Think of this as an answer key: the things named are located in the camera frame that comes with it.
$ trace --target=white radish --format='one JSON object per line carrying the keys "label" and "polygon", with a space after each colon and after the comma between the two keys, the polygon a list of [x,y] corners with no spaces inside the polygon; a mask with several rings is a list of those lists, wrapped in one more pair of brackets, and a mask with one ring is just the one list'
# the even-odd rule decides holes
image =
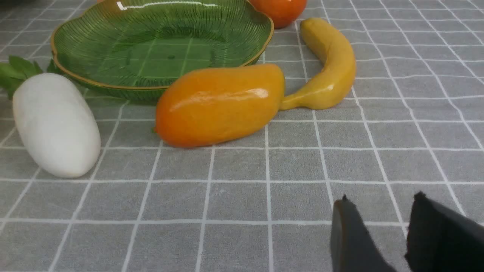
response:
{"label": "white radish", "polygon": [[14,93],[13,112],[27,152],[45,171],[78,178],[96,164],[99,128],[79,90],[65,77],[43,73],[27,79]]}

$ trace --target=checkered tablecloth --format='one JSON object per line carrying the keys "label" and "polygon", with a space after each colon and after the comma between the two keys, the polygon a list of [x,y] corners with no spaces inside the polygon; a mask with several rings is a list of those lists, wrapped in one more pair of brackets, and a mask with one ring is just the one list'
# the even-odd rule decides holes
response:
{"label": "checkered tablecloth", "polygon": [[[2,6],[0,60],[45,67],[53,29],[93,4]],[[400,272],[414,193],[484,224],[484,0],[308,0],[260,59],[283,69],[287,93],[322,68],[299,36],[308,17],[351,41],[352,92],[215,147],[166,146],[150,133],[154,107],[82,90],[102,154],[58,180],[23,148],[3,93],[0,272],[329,272],[343,194]]]}

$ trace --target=green leaf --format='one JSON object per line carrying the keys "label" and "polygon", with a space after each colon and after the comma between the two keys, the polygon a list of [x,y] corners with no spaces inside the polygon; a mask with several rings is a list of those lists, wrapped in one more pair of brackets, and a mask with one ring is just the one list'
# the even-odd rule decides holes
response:
{"label": "green leaf", "polygon": [[26,78],[24,73],[17,71],[14,67],[5,62],[0,62],[0,75],[17,79]]}
{"label": "green leaf", "polygon": [[35,66],[28,60],[10,55],[8,61],[10,65],[14,67],[17,71],[24,73],[26,78],[35,76],[37,74]]}
{"label": "green leaf", "polygon": [[0,75],[0,87],[3,87],[7,91],[8,99],[10,100],[13,98],[14,92],[23,82],[23,79]]}
{"label": "green leaf", "polygon": [[50,60],[49,66],[47,67],[47,73],[55,73],[56,72],[56,65],[54,60]]}
{"label": "green leaf", "polygon": [[50,60],[49,67],[47,67],[47,73],[62,75],[62,71],[56,66],[53,59]]}
{"label": "green leaf", "polygon": [[33,66],[35,67],[35,70],[37,70],[37,74],[43,73],[42,68],[40,68],[40,65],[36,61],[33,61]]}

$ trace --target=white grid line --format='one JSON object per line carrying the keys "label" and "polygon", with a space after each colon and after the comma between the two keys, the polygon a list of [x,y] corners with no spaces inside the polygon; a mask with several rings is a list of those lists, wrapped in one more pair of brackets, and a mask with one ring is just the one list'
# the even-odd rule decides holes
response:
{"label": "white grid line", "polygon": [[476,4],[474,4],[474,2],[472,2],[471,0],[467,0],[467,2],[469,2],[471,5],[473,5],[474,7],[476,7],[476,9],[480,12],[482,12],[482,14],[484,14],[484,11],[478,7]]}
{"label": "white grid line", "polygon": [[209,165],[209,176],[207,179],[207,189],[205,191],[205,203],[203,205],[203,214],[200,226],[200,237],[198,240],[198,253],[197,253],[197,262],[195,264],[195,272],[200,272],[200,266],[202,264],[202,257],[203,257],[203,243],[205,239],[205,226],[207,224],[207,213],[209,209],[209,201],[210,201],[210,190],[211,190],[211,181],[212,181],[212,173],[213,173],[213,163],[215,160],[215,148],[212,146],[212,152],[210,154],[210,165]]}
{"label": "white grid line", "polygon": [[[37,219],[37,218],[8,218],[1,219],[0,222],[22,222],[22,223],[50,223],[50,224],[68,224],[71,221],[69,219]],[[74,220],[75,224],[89,224],[89,225],[167,225],[167,224],[203,224],[209,225],[265,225],[268,226],[270,222],[268,221],[249,221],[249,220],[214,220],[207,219],[205,221],[201,219],[172,219],[172,220]],[[408,226],[408,222],[403,224],[400,222],[392,221],[364,221],[367,226],[395,226],[400,227]],[[311,225],[331,225],[331,220],[275,220],[272,221],[274,225],[300,225],[300,226],[311,226]]]}
{"label": "white grid line", "polygon": [[[0,182],[29,182],[28,179],[0,179]],[[143,183],[150,182],[148,180],[43,180],[36,179],[35,182],[44,183]],[[207,180],[153,180],[151,183],[207,183]],[[212,180],[210,183],[266,183],[266,180]],[[385,181],[343,181],[343,180],[312,180],[312,181],[277,181],[272,180],[271,183],[283,184],[283,183],[299,183],[299,184],[314,184],[314,183],[341,183],[341,184],[378,184],[385,185]],[[445,181],[389,181],[390,184],[446,184]],[[449,181],[451,185],[484,185],[484,181]]]}
{"label": "white grid line", "polygon": [[22,192],[20,193],[20,195],[17,197],[17,200],[15,201],[15,203],[12,205],[12,207],[9,209],[9,211],[7,212],[7,214],[5,215],[5,217],[3,218],[4,219],[4,222],[0,225],[0,235],[3,232],[3,229],[5,228],[5,225],[7,224],[7,221],[6,220],[8,220],[9,217],[12,215],[12,213],[15,211],[15,209],[19,205],[20,201],[22,201],[22,199],[24,198],[25,194],[27,193],[27,191],[32,186],[32,183],[34,182],[35,177],[37,177],[37,175],[40,173],[41,170],[42,169],[40,167],[37,167],[37,170],[32,175],[32,178],[28,181],[27,185],[25,185],[24,189],[22,190]]}
{"label": "white grid line", "polygon": [[469,26],[467,26],[467,24],[463,22],[463,20],[461,20],[459,17],[457,17],[457,16],[455,15],[455,13],[454,13],[452,10],[450,10],[450,9],[447,7],[447,5],[445,5],[444,3],[442,3],[442,1],[441,1],[441,0],[438,0],[438,1],[439,1],[439,3],[440,3],[442,6],[444,6],[444,7],[445,7],[445,8],[446,8],[446,9],[447,9],[447,10],[448,10],[448,11],[449,11],[451,14],[452,14],[452,16],[454,16],[454,17],[456,18],[456,20],[457,20],[459,23],[461,23],[463,26],[465,26],[465,27],[466,27],[466,29],[468,29],[468,30],[469,30],[469,31],[472,33],[472,35],[474,35],[474,37],[476,37],[476,38],[479,40],[479,42],[481,42],[481,44],[482,44],[482,45],[484,45],[484,43],[483,43],[483,41],[481,40],[481,38],[480,38],[480,37],[479,37],[479,36],[478,36],[478,35],[477,35],[477,34],[476,34],[476,33],[475,33],[475,32],[474,32],[472,29],[470,29],[470,28],[469,28]]}
{"label": "white grid line", "polygon": [[[328,17],[328,12],[326,11],[326,8],[324,6],[324,2],[323,0],[321,0],[321,6],[323,8],[323,11],[324,11],[324,14],[326,15],[326,17],[328,18],[328,22],[331,23],[329,17]],[[303,54],[303,47],[301,46],[302,43],[301,43],[301,39],[298,35],[298,43],[299,43],[299,46],[300,46],[300,53],[301,53],[301,59],[303,60],[304,62],[304,54]],[[308,82],[308,76],[307,76],[307,72],[306,72],[306,66],[304,65],[304,77],[305,77],[305,81],[306,83]],[[319,127],[318,127],[318,122],[317,122],[317,118],[316,118],[316,111],[315,110],[312,110],[312,115],[313,115],[313,121],[314,121],[314,129],[316,131],[316,140],[318,142],[318,149],[319,149],[319,154],[321,156],[321,164],[322,164],[322,167],[323,167],[323,175],[324,175],[324,179],[325,180],[329,180],[329,176],[328,176],[328,167],[326,166],[326,159],[324,157],[324,151],[323,151],[323,148],[322,148],[322,144],[321,144],[321,135],[319,134]],[[331,189],[331,184],[329,182],[326,182],[326,191],[328,193],[328,200],[330,202],[330,207],[331,207],[331,210],[333,210],[333,206],[334,206],[334,198],[333,198],[333,191]]]}
{"label": "white grid line", "polygon": [[[351,6],[353,7],[353,9],[354,9],[354,11],[355,11],[355,13],[356,13],[356,16],[357,16],[359,19],[361,19],[361,17],[360,17],[360,13],[359,13],[359,12],[358,12],[358,10],[356,9],[356,6],[354,5],[353,1],[352,1],[352,0],[349,0],[349,2],[351,3]],[[365,25],[365,23],[363,22],[363,20],[361,20],[361,24],[363,25],[363,28],[365,29],[365,31],[366,31],[366,33],[367,33],[368,38],[370,39],[370,41],[371,41],[372,43],[374,43],[375,41],[374,41],[374,40],[373,40],[373,38],[371,37],[370,32],[369,32],[369,31],[368,31],[368,29],[366,28],[366,25]],[[380,54],[380,56],[383,58],[383,54],[382,54],[382,52],[380,51],[380,49],[379,49],[379,48],[378,48],[376,45],[375,45],[375,47],[376,47],[376,49],[377,49],[378,53]],[[388,65],[387,65],[387,63],[386,63],[386,61],[385,61],[385,60],[383,60],[383,64],[385,65],[385,69],[387,70],[388,75],[389,75],[390,77],[392,77],[392,74],[390,73],[390,69],[388,68]],[[396,81],[395,81],[394,79],[392,79],[392,80],[393,80],[393,83],[394,83],[395,87],[396,87],[396,88],[397,88],[397,90],[398,90],[399,95],[400,95],[401,97],[403,97],[403,95],[402,95],[402,93],[400,92],[400,89],[399,89],[399,87],[398,87],[398,85],[397,85]],[[360,103],[359,103],[359,101],[357,100],[357,95],[356,95],[355,89],[354,89],[353,87],[352,87],[352,92],[353,92],[353,96],[355,97],[355,102],[356,102],[356,103],[357,103],[357,105],[360,107],[360,111],[361,111],[362,119],[363,119],[363,121],[365,121],[365,116],[364,116],[363,108],[360,106]],[[405,100],[402,100],[402,101],[403,101],[404,105],[405,105],[407,108],[409,108],[409,107],[407,106],[407,104],[406,104]],[[412,118],[413,118],[413,119],[415,119],[415,117],[413,116],[413,112],[412,112],[411,110],[410,110],[410,114],[411,114]],[[368,124],[367,124],[366,122],[364,123],[364,126],[365,126],[365,129],[366,129],[366,132],[368,133],[368,136],[369,136],[369,139],[370,139],[371,146],[372,146],[373,148],[376,148],[375,143],[374,143],[374,141],[373,141],[372,133],[371,133],[371,131],[370,131],[369,127],[368,127]],[[395,195],[393,194],[392,187],[391,187],[391,186],[390,186],[390,184],[388,183],[388,177],[387,177],[386,172],[385,172],[385,169],[384,169],[384,167],[383,167],[383,163],[381,162],[380,155],[379,155],[379,153],[378,153],[378,151],[377,151],[376,149],[375,149],[374,153],[375,153],[375,156],[376,156],[376,159],[377,159],[377,162],[378,162],[378,166],[380,167],[381,173],[382,173],[382,175],[383,175],[383,180],[386,182],[386,186],[387,186],[387,189],[388,189],[388,193],[389,193],[390,199],[392,200],[393,207],[394,207],[394,209],[395,209],[395,213],[396,213],[396,215],[397,215],[398,221],[399,221],[399,222],[402,224],[402,225],[401,225],[401,227],[402,227],[402,231],[403,231],[403,233],[404,233],[404,235],[405,235],[405,237],[406,237],[406,236],[407,236],[407,229],[406,229],[406,228],[403,226],[403,217],[402,217],[402,214],[401,214],[400,209],[399,209],[399,207],[398,207],[398,203],[396,202]]]}
{"label": "white grid line", "polygon": [[150,194],[151,183],[153,181],[153,178],[154,178],[154,175],[155,175],[155,172],[156,172],[156,167],[158,166],[158,161],[160,160],[160,155],[161,155],[161,150],[162,150],[161,147],[162,146],[163,146],[163,142],[160,141],[160,144],[158,146],[158,152],[156,153],[156,157],[155,157],[155,160],[153,162],[153,167],[151,168],[150,177],[149,177],[149,180],[146,184],[145,193],[143,194],[143,199],[141,201],[141,206],[139,208],[138,216],[136,218],[136,223],[133,226],[133,230],[131,232],[131,237],[130,237],[130,240],[129,240],[129,245],[128,245],[128,249],[127,249],[127,252],[126,252],[126,257],[124,258],[123,266],[121,268],[121,272],[126,272],[126,270],[128,269],[129,261],[131,259],[131,252],[133,251],[133,246],[134,246],[135,240],[136,240],[136,234],[137,234],[137,231],[138,231],[139,222],[141,222],[142,218],[143,218],[143,212],[145,211],[146,201],[148,199],[148,195]]}
{"label": "white grid line", "polygon": [[[380,4],[382,4],[382,6],[383,6],[383,7],[385,7],[385,8],[386,8],[386,6],[383,4],[383,2],[382,2],[381,0],[379,0],[379,2],[380,2]],[[393,16],[391,15],[391,13],[390,13],[388,10],[387,10],[387,14],[390,16],[390,18],[393,18]],[[403,33],[403,32],[402,32],[402,34],[403,34],[403,36],[405,37],[405,39],[407,40],[408,44],[412,46],[412,48],[413,48],[414,52],[415,52],[415,53],[416,53],[418,56],[420,56],[420,55],[418,54],[418,52],[415,50],[415,48],[413,47],[413,45],[411,44],[411,42],[409,41],[409,39],[408,39],[407,35],[406,35],[405,33]],[[371,37],[371,35],[369,35],[369,33],[368,33],[368,37],[370,38],[370,40],[371,40],[372,42],[374,42],[373,38]],[[379,54],[380,54],[380,55],[383,57],[383,54],[382,54],[382,52],[380,51],[380,49],[379,49],[377,46],[375,46],[375,47],[377,48],[378,53],[379,53]],[[424,61],[424,63],[427,65],[427,68],[428,68],[430,71],[432,71],[432,70],[430,69],[430,66],[428,66],[428,64],[427,64],[425,61]],[[388,75],[389,75],[390,77],[392,77],[392,73],[390,72],[390,69],[389,69],[389,67],[388,67],[388,64],[387,64],[387,62],[386,62],[385,60],[383,61],[383,64],[384,64],[384,66],[385,66],[385,68],[386,68],[386,70],[387,70]],[[396,83],[396,81],[395,81],[395,79],[394,79],[394,78],[392,78],[392,81],[393,81],[393,84],[395,85],[395,88],[396,88],[396,89],[397,89],[397,91],[398,91],[398,94],[399,94],[399,95],[400,95],[400,97],[402,98],[402,102],[403,102],[404,106],[405,106],[406,108],[408,108],[408,110],[409,110],[409,112],[410,112],[410,115],[412,116],[412,119],[413,119],[413,120],[415,120],[415,125],[416,125],[416,127],[417,127],[417,130],[419,131],[419,134],[420,134],[420,136],[421,136],[422,140],[424,141],[425,146],[426,146],[427,148],[429,148],[430,154],[431,154],[431,156],[432,156],[432,158],[433,158],[433,160],[434,160],[434,162],[435,162],[435,164],[436,164],[436,166],[437,166],[437,168],[438,168],[438,170],[439,170],[439,172],[440,172],[441,176],[444,178],[444,181],[448,181],[447,176],[445,175],[445,173],[444,173],[444,171],[443,171],[443,169],[442,169],[442,167],[441,167],[441,165],[440,165],[440,162],[438,161],[438,159],[437,159],[437,157],[436,157],[435,153],[433,152],[433,150],[431,150],[431,149],[430,149],[430,145],[429,145],[429,143],[428,143],[428,141],[427,141],[427,139],[426,139],[426,137],[425,137],[425,135],[424,135],[424,133],[423,133],[422,129],[420,128],[419,123],[416,121],[416,118],[415,118],[415,116],[414,116],[414,114],[413,114],[413,110],[412,110],[412,109],[411,109],[411,108],[410,108],[410,107],[407,105],[407,102],[405,101],[405,99],[403,99],[403,94],[402,94],[402,92],[401,92],[401,90],[400,90],[400,88],[399,88],[399,86],[398,86],[398,84]],[[454,201],[456,202],[456,205],[457,205],[457,207],[459,208],[459,211],[460,211],[460,212],[463,214],[463,213],[464,213],[464,211],[463,211],[463,209],[462,209],[462,206],[460,206],[460,203],[459,203],[459,202],[457,201],[457,199],[455,198],[455,194],[452,194],[452,193],[453,193],[452,188],[450,187],[450,185],[449,185],[449,184],[447,184],[447,186],[448,186],[448,188],[449,188],[449,191],[451,192],[451,195],[453,195],[453,199],[454,199]]]}
{"label": "white grid line", "polygon": [[[413,6],[414,6],[416,9],[417,9],[417,11],[419,12],[419,14],[420,14],[420,15],[421,15],[423,18],[425,18],[425,16],[422,14],[422,12],[421,12],[420,10],[418,10],[418,8],[417,8],[417,6],[415,5],[415,3],[413,3],[413,1],[412,1],[412,0],[409,0],[409,2],[410,2],[410,3],[411,3],[411,4],[412,4],[412,5],[413,5]],[[417,50],[415,50],[415,47],[414,47],[414,46],[413,46],[413,45],[410,43],[410,41],[409,41],[409,39],[408,39],[407,35],[406,35],[405,33],[402,33],[402,34],[403,34],[403,36],[405,37],[405,39],[407,40],[407,42],[410,44],[410,46],[412,47],[412,49],[413,49],[413,51],[415,52],[415,54],[417,54],[417,56],[418,56],[419,58],[422,58],[422,57],[421,57],[421,55],[420,55],[420,54],[417,52]],[[444,42],[446,45],[448,45],[448,44],[447,44],[447,41],[446,41],[446,40],[445,40],[445,39],[444,39],[444,38],[443,38],[443,37],[442,37],[442,36],[441,36],[439,33],[437,33],[437,35],[439,36],[439,38],[440,38],[440,39],[441,39],[441,40],[442,40],[442,41],[443,41],[443,42]],[[462,60],[461,60],[461,58],[460,58],[460,57],[459,57],[459,56],[458,56],[458,55],[455,53],[455,51],[454,51],[454,50],[453,50],[453,49],[452,49],[450,46],[449,46],[449,49],[450,49],[450,50],[452,51],[452,53],[453,53],[453,54],[454,54],[454,55],[455,55],[455,56],[456,56],[456,57],[457,57],[457,58],[458,58],[458,59],[461,61],[461,63],[462,63],[462,64],[463,64],[463,65],[464,65],[464,66],[465,66],[465,67],[466,67],[466,68],[467,68],[467,69],[468,69],[468,70],[469,70],[469,71],[470,71],[470,72],[471,72],[471,73],[472,73],[472,74],[475,76],[474,72],[473,72],[473,71],[472,71],[472,70],[471,70],[471,69],[470,69],[470,68],[469,68],[469,67],[468,67],[468,66],[467,66],[467,65],[466,65],[466,64],[465,64],[465,63],[464,63]],[[439,84],[439,86],[440,86],[440,88],[441,88],[441,90],[442,90],[442,93],[445,95],[445,97],[446,97],[446,98],[448,98],[448,102],[449,102],[449,103],[451,104],[451,106],[452,106],[452,107],[454,107],[454,108],[457,110],[457,112],[459,113],[459,117],[460,117],[460,119],[462,120],[462,122],[463,122],[463,123],[464,123],[464,125],[466,126],[467,130],[469,131],[469,133],[472,135],[472,137],[474,138],[474,140],[475,140],[475,141],[476,141],[476,143],[478,144],[479,148],[480,148],[481,150],[483,150],[483,151],[484,151],[483,146],[482,146],[481,142],[479,141],[478,137],[477,137],[477,136],[476,136],[476,134],[473,132],[473,130],[471,129],[471,127],[469,126],[469,124],[466,122],[466,120],[465,120],[465,118],[464,118],[464,115],[462,114],[462,111],[461,111],[461,110],[460,110],[460,109],[459,109],[459,108],[458,108],[458,107],[457,107],[457,106],[456,106],[456,105],[455,105],[455,104],[452,102],[452,100],[449,98],[449,96],[448,96],[448,94],[447,94],[447,92],[446,92],[446,90],[445,90],[445,88],[444,88],[444,86],[443,86],[442,82],[440,81],[439,77],[438,77],[438,76],[435,74],[435,72],[432,70],[432,68],[430,67],[430,65],[428,65],[428,63],[427,63],[425,60],[423,60],[423,62],[425,63],[425,65],[427,66],[427,68],[428,68],[428,69],[429,69],[429,70],[432,72],[432,74],[434,75],[435,79],[437,80],[437,82],[438,82],[438,84]],[[440,169],[440,165],[438,165],[438,167],[439,167],[439,170],[442,172],[442,174],[444,174],[443,170],[441,170],[441,169]],[[455,202],[456,206],[458,207],[459,211],[461,212],[461,214],[466,215],[466,213],[464,212],[464,209],[463,209],[463,208],[462,208],[462,206],[460,205],[460,203],[459,203],[459,201],[458,201],[458,199],[457,199],[457,197],[456,197],[456,195],[455,195],[455,192],[454,192],[454,190],[452,189],[452,187],[450,186],[450,184],[447,184],[447,188],[449,189],[449,192],[450,192],[450,194],[451,194],[451,197],[452,197],[452,199],[454,200],[454,202]]]}
{"label": "white grid line", "polygon": [[[266,63],[266,53],[262,53],[262,63]],[[272,243],[272,196],[271,196],[271,171],[269,163],[269,124],[264,126],[264,145],[266,157],[266,202],[267,202],[267,240],[269,254],[269,272],[274,272],[274,251]]]}
{"label": "white grid line", "polygon": [[[382,122],[369,122],[369,121],[360,121],[360,122],[351,122],[351,123],[382,123]],[[9,147],[3,149],[12,149],[12,150],[25,150],[24,147]],[[177,150],[174,147],[162,147],[162,150]],[[245,146],[234,146],[234,147],[200,147],[199,149],[214,149],[214,150],[265,150],[264,147],[245,147]],[[377,150],[377,151],[409,151],[409,150],[424,150],[424,151],[483,151],[481,148],[443,148],[443,147],[268,147],[269,150],[347,150],[347,151],[368,151],[368,150]],[[107,150],[158,150],[157,147],[116,147],[116,148],[101,148],[103,151]]]}
{"label": "white grid line", "polygon": [[389,183],[388,176],[385,172],[385,168],[383,167],[383,163],[381,161],[380,154],[378,153],[378,150],[377,150],[375,142],[373,140],[373,136],[371,134],[370,128],[368,127],[368,123],[366,122],[366,117],[364,115],[363,107],[361,107],[360,102],[358,100],[358,96],[356,95],[355,89],[353,87],[351,87],[351,91],[353,93],[353,96],[355,97],[356,105],[360,108],[360,113],[361,113],[361,116],[362,116],[363,125],[365,127],[366,133],[368,134],[368,138],[369,138],[370,144],[372,146],[371,150],[373,150],[373,152],[375,154],[375,158],[377,160],[378,167],[380,168],[380,171],[381,171],[381,174],[382,174],[382,177],[383,177],[383,180],[384,180],[384,184],[386,185],[387,190],[388,190],[388,195],[390,196],[390,199],[392,200],[392,204],[393,204],[393,208],[395,210],[395,214],[398,218],[398,221],[400,222],[400,226],[402,228],[404,235],[407,236],[407,229],[403,225],[402,213],[400,212],[400,208],[398,207],[398,203],[396,202],[396,198],[395,198],[395,195],[393,193],[391,184]]}
{"label": "white grid line", "polygon": [[27,25],[26,25],[26,26],[25,26],[25,27],[24,27],[24,28],[23,28],[21,31],[16,31],[18,34],[17,34],[17,35],[16,35],[16,36],[15,36],[15,37],[14,37],[12,40],[10,40],[10,41],[9,41],[7,44],[5,44],[5,46],[4,46],[3,48],[1,48],[1,49],[0,49],[0,53],[1,53],[1,52],[2,52],[2,51],[5,49],[5,48],[7,48],[9,45],[11,45],[11,44],[12,44],[12,42],[13,42],[13,41],[14,41],[16,38],[18,38],[18,37],[19,37],[19,36],[20,36],[20,35],[21,35],[23,32],[25,32],[25,31],[27,30],[27,28],[29,28],[29,27],[30,27],[30,25],[31,25],[33,22],[35,22],[35,20],[37,20],[37,18],[39,18],[40,16],[42,16],[42,15],[43,15],[43,14],[44,14],[44,13],[45,13],[45,12],[46,12],[46,11],[47,11],[47,10],[48,10],[48,9],[49,9],[49,8],[50,8],[50,7],[51,7],[53,4],[54,4],[54,3],[56,3],[56,2],[57,2],[57,0],[52,1],[52,3],[51,3],[51,4],[50,4],[48,7],[46,7],[46,8],[44,9],[44,11],[42,11],[42,12],[41,12],[41,13],[40,13],[40,14],[39,14],[37,17],[35,17],[34,19],[32,19],[32,20],[30,21],[30,23],[28,23],[28,24],[27,24]]}
{"label": "white grid line", "polygon": [[[126,101],[120,108],[119,108],[119,113],[118,113],[118,118],[120,119],[121,118],[121,115],[122,115],[122,110],[124,108],[124,106],[126,106],[127,104],[129,103],[129,101]],[[111,132],[111,135],[109,136],[109,139],[107,140],[106,142],[106,146],[109,147],[109,145],[111,144],[111,141],[114,137],[114,134],[116,133],[116,130],[119,126],[119,121],[116,121],[116,123],[114,124],[114,128],[113,128],[113,131]],[[71,229],[72,229],[72,225],[74,224],[74,221],[76,220],[77,218],[77,215],[79,214],[79,212],[81,211],[82,209],[82,205],[84,204],[84,201],[86,200],[86,197],[87,197],[87,194],[89,192],[89,189],[91,188],[91,184],[92,184],[92,181],[94,180],[94,177],[96,176],[97,174],[97,171],[99,170],[99,167],[101,166],[101,163],[104,159],[104,156],[106,155],[106,151],[107,149],[104,149],[102,152],[101,152],[101,155],[99,156],[99,160],[94,168],[94,171],[91,175],[91,178],[89,180],[89,182],[87,183],[86,185],[86,188],[84,189],[84,192],[82,193],[82,196],[81,196],[81,199],[79,201],[79,204],[77,205],[77,208],[76,210],[74,211],[74,213],[72,214],[72,217],[71,217],[71,220],[70,220],[70,223],[69,225],[67,226],[65,232],[64,232],[64,235],[62,236],[62,240],[57,248],[57,251],[56,251],[56,254],[54,256],[54,259],[52,260],[52,263],[50,264],[49,266],[49,272],[53,272],[56,265],[57,265],[57,262],[59,261],[59,258],[61,256],[61,253],[62,253],[62,250],[64,248],[64,244],[67,240],[67,237],[69,236],[69,233],[71,232]]]}

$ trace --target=orange mango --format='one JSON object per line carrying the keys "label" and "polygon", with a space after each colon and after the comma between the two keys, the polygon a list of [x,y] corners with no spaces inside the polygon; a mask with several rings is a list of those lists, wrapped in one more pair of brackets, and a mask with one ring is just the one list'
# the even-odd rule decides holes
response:
{"label": "orange mango", "polygon": [[275,64],[191,71],[160,97],[155,131],[180,148],[242,138],[277,114],[284,91],[284,74]]}

